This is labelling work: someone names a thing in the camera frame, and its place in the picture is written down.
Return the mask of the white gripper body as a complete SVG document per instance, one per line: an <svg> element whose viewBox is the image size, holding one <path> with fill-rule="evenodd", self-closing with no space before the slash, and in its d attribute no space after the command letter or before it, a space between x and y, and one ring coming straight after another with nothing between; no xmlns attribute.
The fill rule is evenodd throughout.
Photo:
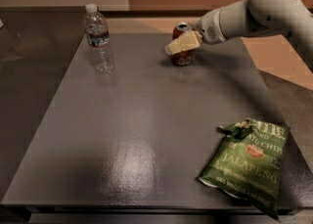
<svg viewBox="0 0 313 224"><path fill-rule="evenodd" d="M226 41L221 29L220 15L222 9L215 9L200 18L197 24L202 40L207 44L219 44Z"/></svg>

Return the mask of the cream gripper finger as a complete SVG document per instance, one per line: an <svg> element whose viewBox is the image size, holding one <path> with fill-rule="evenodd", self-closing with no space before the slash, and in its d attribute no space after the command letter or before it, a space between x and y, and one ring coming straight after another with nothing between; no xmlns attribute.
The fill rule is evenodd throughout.
<svg viewBox="0 0 313 224"><path fill-rule="evenodd" d="M164 48L167 55L174 55L181 52L198 48L202 43L202 36L197 31L188 31L172 40Z"/></svg>

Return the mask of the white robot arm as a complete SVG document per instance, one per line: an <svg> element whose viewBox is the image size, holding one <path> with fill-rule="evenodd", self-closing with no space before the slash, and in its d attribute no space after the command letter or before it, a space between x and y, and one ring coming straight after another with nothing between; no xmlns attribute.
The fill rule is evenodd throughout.
<svg viewBox="0 0 313 224"><path fill-rule="evenodd" d="M164 47L168 55L219 44L237 37L283 35L313 68L313 14L302 0L242 0L212 10Z"/></svg>

